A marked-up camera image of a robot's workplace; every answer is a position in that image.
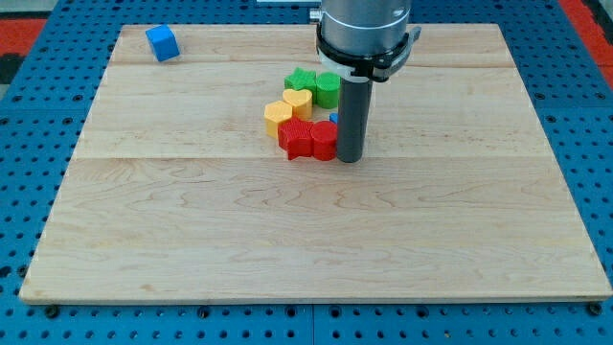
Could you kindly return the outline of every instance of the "wood grain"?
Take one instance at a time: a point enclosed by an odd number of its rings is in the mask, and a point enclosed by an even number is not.
[[[164,64],[147,28],[122,30],[27,303],[612,294],[497,26],[424,25],[407,66],[375,86],[352,165],[288,162],[264,131],[284,76],[324,71],[313,27],[173,26],[182,55]]]

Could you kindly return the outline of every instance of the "yellow block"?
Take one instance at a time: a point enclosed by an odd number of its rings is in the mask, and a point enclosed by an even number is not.
[[[269,103],[264,108],[264,120],[266,121],[266,134],[275,139],[279,139],[278,129],[284,122],[291,119],[292,106],[283,102],[276,101]]]
[[[309,90],[285,89],[284,101],[293,108],[293,115],[300,120],[310,120],[313,115],[313,94]]]

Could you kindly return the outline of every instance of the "toy block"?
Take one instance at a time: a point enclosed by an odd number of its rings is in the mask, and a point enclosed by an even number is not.
[[[287,151],[287,159],[313,155],[313,138],[310,136],[312,127],[312,122],[298,118],[291,118],[279,126],[279,146]]]
[[[174,34],[168,25],[160,25],[149,29],[145,34],[151,51],[158,61],[162,62],[179,56],[179,46],[176,44],[176,38],[174,38]]]
[[[306,71],[300,67],[294,70],[294,73],[285,77],[285,88],[296,91],[308,90],[313,95],[312,102],[317,102],[317,83],[315,81],[317,74],[315,71]]]
[[[300,120],[310,120],[313,116],[313,94],[308,90],[292,90],[286,89],[284,91],[284,101],[291,105],[293,110],[292,114]]]
[[[329,121],[338,124],[338,113],[330,113]]]
[[[264,108],[264,120],[266,122],[266,134],[279,138],[279,126],[291,119],[292,107],[283,102],[269,103]]]
[[[336,124],[321,121],[310,129],[313,138],[313,157],[321,161],[329,161],[336,157]]]
[[[324,109],[338,106],[338,90],[341,87],[341,78],[326,72],[317,77],[317,104]]]

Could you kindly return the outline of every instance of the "blue perforated table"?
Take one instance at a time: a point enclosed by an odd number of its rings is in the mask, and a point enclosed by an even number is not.
[[[498,23],[613,277],[613,93],[547,0],[414,1]],[[0,343],[610,343],[613,304],[29,307],[16,294],[123,24],[307,23],[251,0],[62,0],[0,103]]]

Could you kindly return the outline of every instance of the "green block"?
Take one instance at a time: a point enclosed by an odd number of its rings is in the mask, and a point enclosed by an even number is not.
[[[341,87],[341,78],[326,72],[317,77],[317,104],[324,109],[338,106],[338,90]]]
[[[294,70],[294,73],[285,77],[285,88],[294,89],[296,91],[308,90],[313,94],[313,102],[317,102],[317,84],[315,83],[315,71],[306,71],[300,67]]]

